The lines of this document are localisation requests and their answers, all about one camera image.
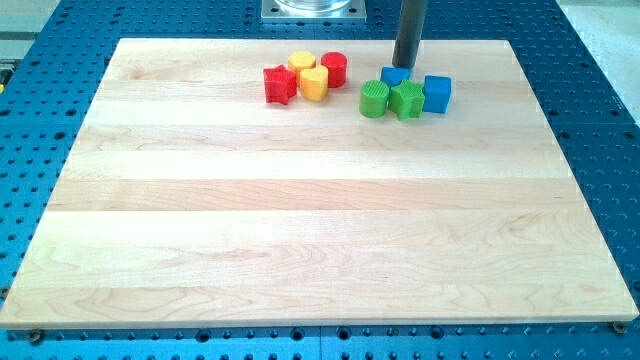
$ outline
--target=colored plastic block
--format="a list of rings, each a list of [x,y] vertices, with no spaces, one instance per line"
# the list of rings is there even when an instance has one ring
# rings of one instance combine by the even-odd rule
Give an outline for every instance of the colored plastic block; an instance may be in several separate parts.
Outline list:
[[[451,78],[427,75],[424,77],[426,97],[422,111],[444,114],[451,98]]]
[[[300,72],[300,92],[305,99],[322,101],[329,90],[329,69],[318,65]]]
[[[396,113],[400,120],[420,117],[424,105],[422,89],[422,84],[402,80],[400,85],[391,88],[389,110]]]
[[[347,81],[347,57],[340,52],[322,55],[320,63],[329,69],[329,87],[339,88]]]
[[[289,99],[296,96],[296,73],[287,70],[284,65],[264,69],[264,93],[267,103],[279,102],[289,104]]]
[[[289,70],[296,73],[298,86],[300,86],[300,72],[314,67],[316,67],[316,57],[309,51],[296,51],[289,56]]]
[[[380,81],[387,84],[390,88],[400,85],[402,80],[409,79],[411,79],[411,69],[385,66],[380,73]]]
[[[387,112],[389,87],[382,81],[370,80],[360,88],[360,114],[378,118]]]

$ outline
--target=yellow heart block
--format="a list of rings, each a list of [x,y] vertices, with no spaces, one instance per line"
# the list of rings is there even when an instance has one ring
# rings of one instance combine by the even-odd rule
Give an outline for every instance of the yellow heart block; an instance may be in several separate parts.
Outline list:
[[[316,57],[309,51],[295,51],[289,56],[289,70],[296,73],[298,86],[300,86],[300,72],[304,69],[313,69],[315,66]]]
[[[329,89],[329,69],[320,65],[300,72],[300,91],[305,99],[322,101]]]

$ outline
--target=metal rod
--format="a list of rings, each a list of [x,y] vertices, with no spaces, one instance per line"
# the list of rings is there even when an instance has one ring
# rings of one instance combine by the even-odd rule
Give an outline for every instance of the metal rod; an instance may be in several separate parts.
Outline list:
[[[422,38],[422,27],[427,17],[428,0],[404,0],[400,10],[400,24],[395,49],[393,50],[393,66],[413,69],[416,64],[418,47]]]

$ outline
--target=blue pegboard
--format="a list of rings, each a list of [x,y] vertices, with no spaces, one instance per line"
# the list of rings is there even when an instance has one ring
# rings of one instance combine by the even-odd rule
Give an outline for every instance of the blue pegboard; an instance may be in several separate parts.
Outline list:
[[[365,24],[262,25],[258,1],[62,0],[0,96],[0,287],[13,281],[121,37],[393,39],[399,3],[368,0]],[[432,0],[423,38],[510,41],[639,303],[640,130],[556,2]],[[294,330],[0,330],[0,359],[640,358],[639,320],[336,326],[303,328],[302,339]]]

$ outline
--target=wooden board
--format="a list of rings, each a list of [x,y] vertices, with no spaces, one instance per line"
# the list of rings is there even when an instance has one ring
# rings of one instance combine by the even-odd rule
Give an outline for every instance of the wooden board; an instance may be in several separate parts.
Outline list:
[[[7,328],[630,320],[637,308],[507,42],[424,42],[446,115],[366,119],[391,41],[122,40]],[[262,68],[342,50],[323,103]]]

